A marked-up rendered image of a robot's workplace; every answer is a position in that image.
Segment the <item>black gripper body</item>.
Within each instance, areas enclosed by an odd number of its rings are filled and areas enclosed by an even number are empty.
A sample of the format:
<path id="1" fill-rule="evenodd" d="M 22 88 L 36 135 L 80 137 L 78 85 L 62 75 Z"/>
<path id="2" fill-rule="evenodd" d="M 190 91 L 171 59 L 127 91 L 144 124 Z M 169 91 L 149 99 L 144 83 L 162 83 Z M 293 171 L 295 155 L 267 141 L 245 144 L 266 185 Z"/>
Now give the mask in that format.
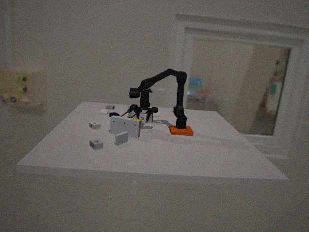
<path id="1" fill-rule="evenodd" d="M 138 110 L 145 110 L 149 111 L 150 113 L 156 114 L 159 109 L 157 107 L 149 108 L 149 99 L 140 99 L 140 107 L 138 105 L 131 105 L 130 110 L 138 111 Z"/>

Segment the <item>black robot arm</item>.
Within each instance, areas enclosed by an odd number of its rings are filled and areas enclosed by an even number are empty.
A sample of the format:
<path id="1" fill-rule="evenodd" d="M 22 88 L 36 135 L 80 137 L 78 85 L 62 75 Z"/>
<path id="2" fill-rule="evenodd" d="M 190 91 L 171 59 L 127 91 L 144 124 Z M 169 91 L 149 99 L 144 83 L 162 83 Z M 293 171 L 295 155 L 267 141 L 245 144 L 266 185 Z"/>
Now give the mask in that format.
<path id="1" fill-rule="evenodd" d="M 158 81 L 170 76 L 176 76 L 177 83 L 178 83 L 178 90 L 177 90 L 177 105 L 174 107 L 174 115 L 177 117 L 176 121 L 176 128 L 179 130 L 187 129 L 187 120 L 188 118 L 185 116 L 184 111 L 184 89 L 185 83 L 187 81 L 187 73 L 184 71 L 176 71 L 171 68 L 168 70 L 152 77 L 145 79 L 141 82 L 139 88 L 130 88 L 129 98 L 130 99 L 138 99 L 141 96 L 143 100 L 149 100 L 150 93 L 153 93 L 150 89 L 155 83 Z"/>

